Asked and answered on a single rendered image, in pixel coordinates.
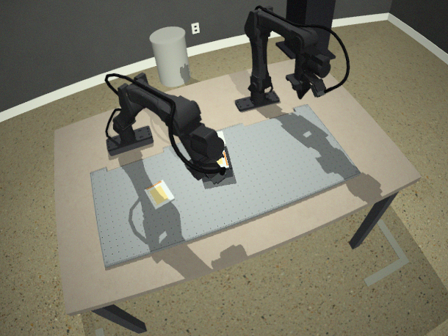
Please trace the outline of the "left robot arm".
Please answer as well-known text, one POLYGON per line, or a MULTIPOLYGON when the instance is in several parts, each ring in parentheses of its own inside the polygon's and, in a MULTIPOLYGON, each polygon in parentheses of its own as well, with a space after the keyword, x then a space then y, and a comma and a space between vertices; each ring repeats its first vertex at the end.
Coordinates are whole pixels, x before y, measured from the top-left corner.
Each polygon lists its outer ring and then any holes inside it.
POLYGON ((306 68, 320 78, 330 72, 330 58, 316 48, 319 35, 314 29, 295 26, 264 10, 250 11, 245 23, 245 34, 251 44, 253 68, 248 87, 250 97, 235 100, 240 111, 280 101, 274 91, 264 93, 272 82, 267 69, 267 42, 272 31, 293 46, 296 66, 306 68))

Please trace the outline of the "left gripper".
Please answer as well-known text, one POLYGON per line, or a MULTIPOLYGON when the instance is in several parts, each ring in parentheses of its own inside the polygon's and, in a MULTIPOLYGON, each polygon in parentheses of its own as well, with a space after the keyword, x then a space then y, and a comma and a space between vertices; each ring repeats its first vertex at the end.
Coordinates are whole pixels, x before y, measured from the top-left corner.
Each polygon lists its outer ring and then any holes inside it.
POLYGON ((305 68, 300 68, 295 65, 295 75, 286 75, 286 80, 292 84, 292 89, 297 91, 297 96, 301 100, 303 96, 311 89, 311 84, 314 85, 317 92, 326 90, 325 84, 321 78, 318 78, 314 73, 305 68), (311 84, 310 84, 311 83, 311 84))

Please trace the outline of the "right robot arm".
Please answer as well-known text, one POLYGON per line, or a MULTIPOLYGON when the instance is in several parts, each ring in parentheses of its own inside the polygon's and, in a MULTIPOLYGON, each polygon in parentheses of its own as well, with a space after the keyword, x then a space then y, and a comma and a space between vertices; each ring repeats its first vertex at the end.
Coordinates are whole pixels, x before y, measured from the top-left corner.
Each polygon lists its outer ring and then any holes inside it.
MULTIPOLYGON (((202 120, 201 111, 195 101, 190 101, 181 95, 178 97, 168 95, 152 87, 148 84, 145 73, 135 76, 134 80, 165 97, 169 97, 176 103, 176 112, 172 124, 173 135, 180 137, 179 139, 188 153, 200 153, 210 159, 217 159, 222 155, 225 146, 224 141, 218 137, 214 129, 200 123, 202 120)), ((135 83, 130 85, 125 83, 119 86, 118 97, 121 111, 117 117, 113 118, 113 130, 120 136, 117 135, 106 140, 106 148, 109 152, 152 138, 151 129, 148 125, 136 130, 133 130, 132 126, 129 127, 136 122, 135 117, 143 108, 157 114, 168 127, 172 106, 165 99, 135 83)), ((221 175, 219 172, 213 178, 207 176, 213 184, 218 184, 225 179, 226 175, 226 173, 221 175)))

